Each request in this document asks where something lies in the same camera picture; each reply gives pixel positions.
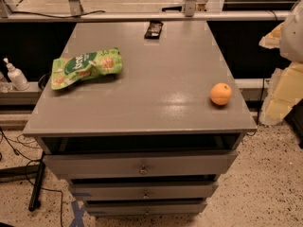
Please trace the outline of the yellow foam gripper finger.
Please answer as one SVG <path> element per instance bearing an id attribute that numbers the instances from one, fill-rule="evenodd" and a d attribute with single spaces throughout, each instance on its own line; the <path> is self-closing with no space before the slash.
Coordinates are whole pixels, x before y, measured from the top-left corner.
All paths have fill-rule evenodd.
<path id="1" fill-rule="evenodd" d="M 259 122 L 267 126 L 280 123 L 302 99 L 303 64 L 292 62 L 285 69 L 277 68 L 271 76 Z"/>
<path id="2" fill-rule="evenodd" d="M 284 23 L 280 23 L 271 32 L 263 36 L 259 41 L 258 45 L 268 49 L 279 48 L 281 29 L 283 25 Z"/>

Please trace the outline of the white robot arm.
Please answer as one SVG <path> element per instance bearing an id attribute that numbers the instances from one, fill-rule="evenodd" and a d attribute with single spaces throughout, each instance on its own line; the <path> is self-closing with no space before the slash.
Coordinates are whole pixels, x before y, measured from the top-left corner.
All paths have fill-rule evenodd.
<path id="1" fill-rule="evenodd" d="M 258 44 L 268 49 L 278 48 L 280 56 L 291 62 L 287 68 L 274 71 L 261 107 L 260 123 L 275 125 L 303 99 L 303 0 Z"/>

